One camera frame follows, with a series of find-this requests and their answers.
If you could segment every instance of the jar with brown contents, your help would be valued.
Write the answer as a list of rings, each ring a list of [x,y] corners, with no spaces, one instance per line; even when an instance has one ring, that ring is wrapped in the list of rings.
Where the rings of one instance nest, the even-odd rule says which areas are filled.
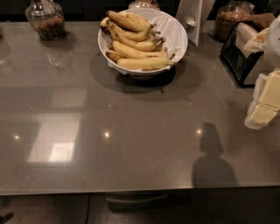
[[[153,10],[160,10],[160,5],[157,0],[136,0],[129,4],[129,9],[133,8],[149,8]]]
[[[251,9],[247,1],[231,0],[220,7],[215,20],[215,37],[225,42],[231,28],[238,22],[248,20],[250,13]]]
[[[50,0],[31,0],[25,15],[41,39],[55,40],[64,36],[64,16],[57,3]]]

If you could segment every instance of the fruit bowl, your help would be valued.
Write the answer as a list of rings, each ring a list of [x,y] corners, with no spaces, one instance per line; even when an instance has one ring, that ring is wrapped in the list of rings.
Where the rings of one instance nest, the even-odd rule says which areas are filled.
[[[185,28],[176,18],[163,11],[147,8],[135,8],[125,11],[132,12],[146,18],[150,24],[157,24],[156,30],[160,31],[160,36],[165,38],[163,47],[167,48],[167,57],[175,54],[175,57],[172,58],[172,61],[175,62],[175,64],[184,57],[188,45],[188,38]],[[99,48],[105,59],[108,61],[108,65],[121,74],[128,74],[136,79],[144,80],[153,78],[155,75],[161,74],[162,72],[171,69],[171,66],[166,66],[157,70],[142,71],[140,69],[131,70],[118,66],[106,55],[106,51],[109,50],[112,41],[113,39],[110,35],[108,35],[102,29],[99,30]]]

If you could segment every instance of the gray countertop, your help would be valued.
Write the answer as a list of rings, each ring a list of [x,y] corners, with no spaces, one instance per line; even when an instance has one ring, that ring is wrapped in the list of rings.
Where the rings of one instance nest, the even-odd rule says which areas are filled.
[[[99,51],[97,22],[42,42],[1,23],[0,194],[279,186],[280,122],[244,126],[238,88],[206,33],[176,69],[134,80]]]

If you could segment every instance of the bowl rim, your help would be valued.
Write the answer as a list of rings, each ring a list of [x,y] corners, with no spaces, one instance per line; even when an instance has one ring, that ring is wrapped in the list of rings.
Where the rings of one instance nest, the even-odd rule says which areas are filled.
[[[172,15],[170,15],[170,14],[164,12],[164,11],[161,11],[161,10],[154,10],[154,9],[150,9],[150,8],[133,8],[133,9],[121,10],[119,12],[138,11],[138,10],[140,10],[140,11],[156,11],[157,13],[162,13],[164,15],[167,15],[168,17],[171,17],[172,19],[174,19],[178,22],[178,25],[181,26],[182,31],[183,31],[184,36],[185,36],[185,40],[186,40],[186,48],[185,48],[184,52],[182,53],[182,57],[179,59],[179,60],[181,60],[184,57],[184,55],[186,54],[187,47],[188,47],[188,37],[187,37],[186,29],[184,28],[184,26],[175,17],[173,17]],[[171,68],[170,66],[165,66],[163,68],[160,68],[160,69],[157,69],[157,70],[152,70],[152,71],[132,70],[132,69],[127,69],[127,68],[123,68],[121,66],[118,66],[113,60],[111,60],[110,58],[107,57],[105,52],[103,52],[103,49],[101,47],[101,42],[100,42],[101,41],[100,37],[101,37],[102,33],[103,33],[103,30],[100,28],[99,31],[98,31],[97,39],[98,39],[98,46],[99,46],[99,49],[101,50],[101,53],[103,54],[105,59],[108,60],[111,64],[118,67],[120,70],[123,70],[124,72],[127,72],[127,74],[129,74],[130,76],[132,76],[132,77],[135,77],[135,76],[138,76],[138,77],[154,77],[155,75],[157,75],[157,74],[159,74],[163,71],[170,70],[170,68]]]

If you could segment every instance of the ripe banana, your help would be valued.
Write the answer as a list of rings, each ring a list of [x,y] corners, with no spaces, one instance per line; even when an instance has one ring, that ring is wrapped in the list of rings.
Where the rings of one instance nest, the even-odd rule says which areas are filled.
[[[112,35],[113,40],[117,40],[127,46],[130,46],[142,52],[152,52],[153,50],[156,49],[157,46],[162,45],[164,42],[163,38],[157,38],[154,41],[142,41],[142,42],[137,42],[128,39],[120,31],[117,30],[116,25],[110,20],[107,21],[107,27]]]
[[[109,17],[105,17],[101,22],[100,22],[100,27],[102,30],[105,30],[107,28],[107,21],[109,20]]]
[[[149,23],[146,24],[143,22],[139,22],[139,20],[127,18],[124,15],[112,10],[107,11],[107,17],[112,19],[116,24],[120,25],[121,27],[131,30],[133,32],[142,32],[150,29]]]
[[[128,12],[128,11],[121,11],[119,12],[121,15],[124,15],[126,18],[131,18],[134,19],[136,21],[139,21],[141,23],[147,24],[149,25],[150,23],[148,22],[148,20],[138,14],[135,14],[133,12]]]
[[[112,50],[107,50],[106,51],[106,56],[108,58],[110,58],[111,60],[113,60],[115,63],[119,60],[119,59],[123,59],[123,56],[121,54],[119,54],[118,52],[112,51]]]
[[[146,59],[153,57],[166,57],[167,48],[160,52],[142,52],[130,46],[124,45],[117,40],[113,40],[112,46],[114,50],[120,53],[124,58],[128,59]]]
[[[167,66],[173,66],[168,58],[148,58],[148,59],[119,59],[117,65],[130,70],[141,69],[142,71],[157,70]]]
[[[154,27],[154,24],[150,25],[150,28],[146,31],[125,31],[122,27],[115,24],[115,28],[117,29],[117,32],[121,32],[123,36],[125,36],[128,39],[135,40],[135,41],[144,41],[146,39],[150,38],[151,35],[151,29]]]

